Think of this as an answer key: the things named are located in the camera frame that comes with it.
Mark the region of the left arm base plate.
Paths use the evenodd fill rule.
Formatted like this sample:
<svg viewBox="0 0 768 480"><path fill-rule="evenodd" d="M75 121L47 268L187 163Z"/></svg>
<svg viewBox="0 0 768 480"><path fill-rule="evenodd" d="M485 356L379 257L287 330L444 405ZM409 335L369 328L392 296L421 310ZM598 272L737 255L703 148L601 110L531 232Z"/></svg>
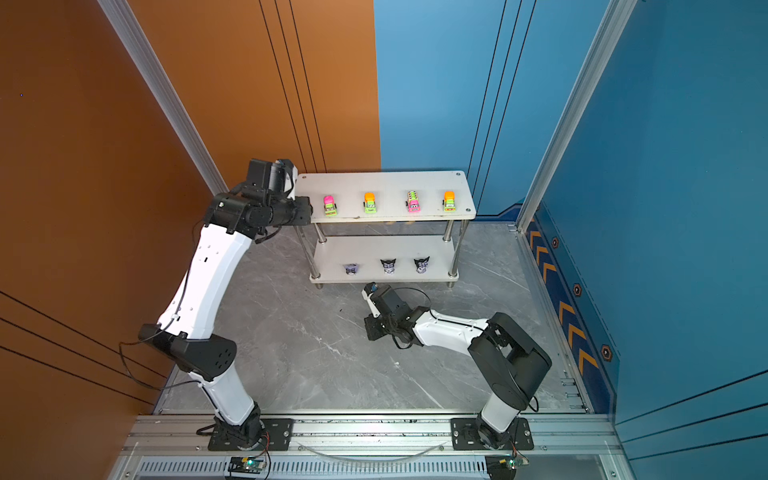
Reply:
<svg viewBox="0 0 768 480"><path fill-rule="evenodd" d="M235 427L215 418L215 423L203 427L209 430L209 451L287 451L293 435L294 420L290 418L259 419Z"/></svg>

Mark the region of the green orange toy truck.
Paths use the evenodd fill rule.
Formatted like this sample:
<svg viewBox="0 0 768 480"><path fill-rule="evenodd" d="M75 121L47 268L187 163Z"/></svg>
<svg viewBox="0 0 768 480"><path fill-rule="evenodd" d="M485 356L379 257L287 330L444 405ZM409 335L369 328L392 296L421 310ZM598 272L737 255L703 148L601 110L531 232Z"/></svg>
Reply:
<svg viewBox="0 0 768 480"><path fill-rule="evenodd" d="M377 213L376 196L373 192L366 192L363 200L364 213L374 215Z"/></svg>

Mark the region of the black purple Kuromi figure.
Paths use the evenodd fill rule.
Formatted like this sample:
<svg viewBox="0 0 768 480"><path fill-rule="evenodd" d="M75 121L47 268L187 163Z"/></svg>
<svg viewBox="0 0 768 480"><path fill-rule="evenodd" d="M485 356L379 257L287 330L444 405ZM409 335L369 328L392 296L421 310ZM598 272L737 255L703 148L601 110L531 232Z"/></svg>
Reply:
<svg viewBox="0 0 768 480"><path fill-rule="evenodd" d="M416 258L414 260L415 269L417 274L425 274L429 267L430 257Z"/></svg>

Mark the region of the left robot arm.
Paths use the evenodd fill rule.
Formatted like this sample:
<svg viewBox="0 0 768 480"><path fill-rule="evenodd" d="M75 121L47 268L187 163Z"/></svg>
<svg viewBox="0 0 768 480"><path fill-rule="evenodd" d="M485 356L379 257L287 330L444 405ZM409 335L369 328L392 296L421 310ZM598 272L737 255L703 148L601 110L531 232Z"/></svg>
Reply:
<svg viewBox="0 0 768 480"><path fill-rule="evenodd" d="M202 219L200 236L186 273L170 304L138 340L171 359L187 373L214 408L205 428L212 450L252 450L266 436L260 408L235 367L235 341L215 334L223 295L251 246L273 238L286 226L306 226L310 200L296 193L297 167L287 159L253 159L245 181L217 194Z"/></svg>

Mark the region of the orange green toy car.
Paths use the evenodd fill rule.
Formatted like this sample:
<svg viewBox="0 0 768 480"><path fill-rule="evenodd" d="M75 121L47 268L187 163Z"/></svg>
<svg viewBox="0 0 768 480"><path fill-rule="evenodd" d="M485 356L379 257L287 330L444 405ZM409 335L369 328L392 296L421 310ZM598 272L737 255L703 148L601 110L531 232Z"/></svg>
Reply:
<svg viewBox="0 0 768 480"><path fill-rule="evenodd" d="M442 206L444 212L455 212L456 207L456 195L454 191L445 191L442 200Z"/></svg>

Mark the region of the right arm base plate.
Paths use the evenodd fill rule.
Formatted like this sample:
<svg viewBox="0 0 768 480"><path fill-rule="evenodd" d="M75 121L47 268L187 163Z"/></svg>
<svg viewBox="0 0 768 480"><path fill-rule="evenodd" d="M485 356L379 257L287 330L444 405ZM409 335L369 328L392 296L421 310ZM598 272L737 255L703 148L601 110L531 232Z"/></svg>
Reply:
<svg viewBox="0 0 768 480"><path fill-rule="evenodd" d="M480 424L479 418L470 417L452 418L450 429L453 449L457 451L532 451L535 448L529 423L523 417L516 417L503 433Z"/></svg>

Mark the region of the purple black figure toy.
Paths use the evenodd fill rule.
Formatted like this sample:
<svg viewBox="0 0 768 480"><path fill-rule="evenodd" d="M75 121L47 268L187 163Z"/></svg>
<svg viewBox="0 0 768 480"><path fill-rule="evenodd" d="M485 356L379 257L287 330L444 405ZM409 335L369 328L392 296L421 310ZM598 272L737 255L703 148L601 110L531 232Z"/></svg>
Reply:
<svg viewBox="0 0 768 480"><path fill-rule="evenodd" d="M385 274L393 275L396 271L396 259L381 259L382 269Z"/></svg>

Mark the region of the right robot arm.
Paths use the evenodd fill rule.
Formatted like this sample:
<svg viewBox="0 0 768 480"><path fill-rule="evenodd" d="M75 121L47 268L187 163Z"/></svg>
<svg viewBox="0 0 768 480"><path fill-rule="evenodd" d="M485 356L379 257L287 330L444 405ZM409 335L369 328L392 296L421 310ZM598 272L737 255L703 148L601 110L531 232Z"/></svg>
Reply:
<svg viewBox="0 0 768 480"><path fill-rule="evenodd" d="M527 409L536 412L536 393L552 360L511 316L497 312L487 319L466 319L412 307L390 285L368 283L362 296L370 308L364 319L367 338L393 340L396 348L436 347L469 356L491 395L476 417L476 438L486 448L514 445L514 424Z"/></svg>

